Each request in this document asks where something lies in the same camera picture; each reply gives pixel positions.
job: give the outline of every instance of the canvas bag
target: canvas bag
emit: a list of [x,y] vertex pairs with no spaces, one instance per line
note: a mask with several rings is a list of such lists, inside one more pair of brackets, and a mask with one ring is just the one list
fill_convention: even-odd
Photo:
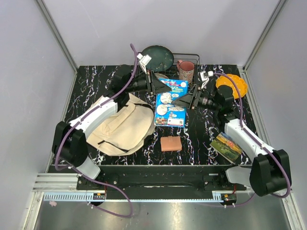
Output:
[[126,105],[101,123],[86,140],[108,156],[133,154],[154,132],[151,106],[130,93],[129,97]]

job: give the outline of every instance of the mug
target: mug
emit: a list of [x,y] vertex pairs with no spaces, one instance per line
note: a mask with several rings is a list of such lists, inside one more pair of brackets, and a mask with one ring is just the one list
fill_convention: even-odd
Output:
[[179,70],[179,79],[191,83],[194,76],[194,63],[190,61],[179,60],[177,62],[177,68]]

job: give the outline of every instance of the brown wallet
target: brown wallet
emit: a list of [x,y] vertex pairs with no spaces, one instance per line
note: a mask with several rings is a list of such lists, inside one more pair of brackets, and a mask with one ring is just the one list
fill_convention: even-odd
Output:
[[161,138],[161,150],[162,152],[182,150],[180,137],[168,136]]

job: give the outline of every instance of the marble tabletop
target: marble tabletop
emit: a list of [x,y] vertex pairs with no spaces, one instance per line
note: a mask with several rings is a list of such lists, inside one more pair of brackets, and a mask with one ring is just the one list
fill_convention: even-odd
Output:
[[[81,66],[71,94],[65,122],[82,115],[108,88],[118,66]],[[201,71],[216,71],[226,74],[236,74],[236,65],[201,65]],[[217,76],[210,79],[207,90],[214,90]],[[136,96],[155,107],[156,97],[149,93],[135,93]],[[236,100],[234,108],[239,109]],[[255,133],[256,128],[247,98],[243,98],[244,121]],[[109,157],[94,147],[88,145],[92,160],[98,165],[229,165],[224,157],[210,147],[210,143],[220,133],[213,121],[213,111],[197,108],[188,110],[184,128],[162,127],[155,128],[153,138],[141,149],[129,156]],[[166,136],[181,136],[182,151],[162,152],[160,138]],[[241,154],[236,164],[251,164],[245,153]]]

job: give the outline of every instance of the dish rack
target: dish rack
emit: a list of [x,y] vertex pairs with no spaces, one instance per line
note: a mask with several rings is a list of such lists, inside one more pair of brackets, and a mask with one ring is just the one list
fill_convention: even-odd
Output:
[[[181,53],[173,53],[174,55],[174,63],[168,70],[155,72],[166,75],[169,79],[178,80],[179,79],[179,71],[177,69],[177,62],[179,60],[182,61],[190,61],[195,65],[194,76],[191,83],[189,83],[188,91],[190,90],[193,84],[198,84],[199,72],[201,71],[200,65],[200,56],[198,54],[181,54]],[[140,66],[138,66],[137,73],[139,74],[142,71]]]

